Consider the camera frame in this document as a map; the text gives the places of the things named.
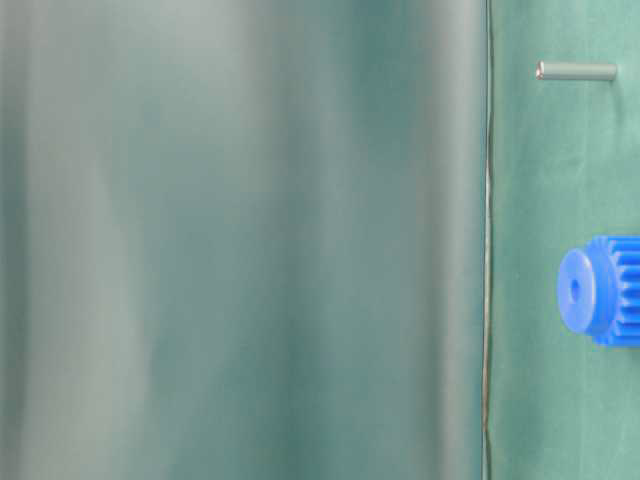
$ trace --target metal pin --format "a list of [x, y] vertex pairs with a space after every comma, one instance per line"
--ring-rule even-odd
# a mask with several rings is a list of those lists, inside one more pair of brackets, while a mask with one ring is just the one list
[[538, 80], [600, 80], [616, 78], [618, 67], [611, 63], [538, 62]]

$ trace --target blue gear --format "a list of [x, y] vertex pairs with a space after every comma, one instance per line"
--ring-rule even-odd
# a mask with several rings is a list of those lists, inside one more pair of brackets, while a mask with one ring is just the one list
[[608, 347], [640, 346], [640, 237], [597, 236], [570, 250], [557, 296], [570, 330]]

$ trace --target gear teeth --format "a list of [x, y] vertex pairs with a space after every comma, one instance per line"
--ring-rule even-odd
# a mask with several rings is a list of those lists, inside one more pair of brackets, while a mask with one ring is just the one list
[[606, 239], [605, 251], [613, 266], [618, 298], [610, 328], [594, 341], [610, 346], [640, 346], [640, 237], [600, 238]]

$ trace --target green fabric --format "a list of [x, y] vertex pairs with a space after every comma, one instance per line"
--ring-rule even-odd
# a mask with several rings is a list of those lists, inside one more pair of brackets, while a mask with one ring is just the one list
[[482, 2], [1, 3], [3, 479], [480, 476]]
[[[640, 351], [569, 332], [565, 252], [640, 234], [640, 4], [492, 1], [491, 478], [636, 478]], [[538, 60], [608, 61], [609, 83], [540, 82]]]

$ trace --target green backdrop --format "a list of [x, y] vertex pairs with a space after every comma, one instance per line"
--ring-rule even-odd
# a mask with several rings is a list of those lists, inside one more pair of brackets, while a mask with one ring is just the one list
[[[640, 352], [569, 332], [560, 260], [596, 234], [640, 234], [640, 4], [492, 2], [491, 478], [635, 478]], [[538, 60], [619, 66], [609, 83], [539, 82]]]
[[3, 0], [1, 476], [481, 475], [455, 0]]

